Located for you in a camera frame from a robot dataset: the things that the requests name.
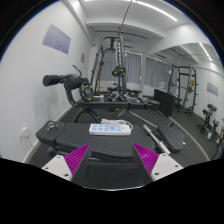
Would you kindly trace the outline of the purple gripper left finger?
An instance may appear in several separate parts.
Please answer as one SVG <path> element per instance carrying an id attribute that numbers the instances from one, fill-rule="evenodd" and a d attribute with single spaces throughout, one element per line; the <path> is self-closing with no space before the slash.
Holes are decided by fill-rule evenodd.
<path id="1" fill-rule="evenodd" d="M 83 182 L 90 155 L 90 144 L 86 144 L 66 156 L 56 155 L 42 169 L 68 181 Z"/>

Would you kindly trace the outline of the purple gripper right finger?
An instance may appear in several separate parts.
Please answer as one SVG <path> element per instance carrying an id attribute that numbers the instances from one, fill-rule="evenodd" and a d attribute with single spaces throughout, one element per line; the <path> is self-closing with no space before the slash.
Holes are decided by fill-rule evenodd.
<path id="1" fill-rule="evenodd" d="M 156 181 L 182 169 L 167 153 L 157 154 L 137 143 L 133 144 L 132 154 L 144 179 Z"/>

